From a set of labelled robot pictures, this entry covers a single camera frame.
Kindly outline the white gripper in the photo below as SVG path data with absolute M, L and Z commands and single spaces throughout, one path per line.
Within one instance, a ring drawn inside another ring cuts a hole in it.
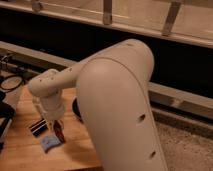
M 33 104 L 39 114 L 47 122 L 59 120 L 64 115 L 64 105 L 61 100 L 34 97 Z

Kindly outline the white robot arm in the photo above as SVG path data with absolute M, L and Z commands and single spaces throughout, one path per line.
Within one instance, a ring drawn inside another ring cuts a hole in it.
M 28 89 L 47 122 L 61 119 L 61 94 L 76 89 L 83 123 L 104 171 L 168 171 L 148 96 L 150 48 L 128 39 L 62 71 L 49 69 Z

